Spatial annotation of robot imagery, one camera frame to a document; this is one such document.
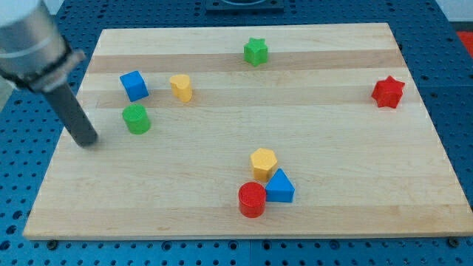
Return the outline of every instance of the red star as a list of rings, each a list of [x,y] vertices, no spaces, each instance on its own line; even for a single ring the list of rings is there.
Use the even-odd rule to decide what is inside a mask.
[[[389,76],[384,81],[378,81],[375,89],[372,91],[371,97],[376,100],[378,107],[389,106],[396,108],[402,97],[402,88],[405,83],[395,80]]]

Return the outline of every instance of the blue table surface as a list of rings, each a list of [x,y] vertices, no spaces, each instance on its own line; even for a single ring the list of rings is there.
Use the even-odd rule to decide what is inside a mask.
[[[471,204],[473,64],[436,2],[284,1],[283,13],[206,14],[198,0],[66,0],[56,20],[88,56],[105,28],[388,22]],[[87,64],[69,77],[75,92]],[[21,232],[61,129],[42,96],[25,91],[14,92],[0,114],[0,265],[473,265],[471,237],[62,241],[48,250],[47,242],[28,241]]]

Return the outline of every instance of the wood grain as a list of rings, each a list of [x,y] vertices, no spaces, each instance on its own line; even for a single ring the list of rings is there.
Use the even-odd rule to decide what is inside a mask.
[[[250,36],[267,39],[273,61],[255,68],[239,58]],[[129,102],[118,79],[135,67],[152,122],[139,136],[122,121]],[[192,78],[190,103],[170,90],[180,71]],[[406,83],[397,109],[370,98],[388,75]],[[29,239],[473,233],[472,210],[387,24],[105,30],[79,99],[99,143],[81,149],[63,132]],[[259,147],[276,152],[296,195],[248,219],[237,191],[251,181],[249,155]]]

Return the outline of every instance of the yellow hexagon block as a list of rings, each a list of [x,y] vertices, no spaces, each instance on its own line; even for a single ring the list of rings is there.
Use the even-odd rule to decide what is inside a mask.
[[[171,83],[172,94],[184,103],[192,99],[191,78],[188,75],[173,75],[169,82]]]
[[[278,160],[274,151],[259,148],[250,156],[254,179],[267,182],[275,172]]]

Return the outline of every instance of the triangle-shaped block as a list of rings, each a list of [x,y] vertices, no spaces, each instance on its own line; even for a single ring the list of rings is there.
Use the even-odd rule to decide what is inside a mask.
[[[267,202],[292,202],[295,188],[282,169],[278,169],[266,185]]]

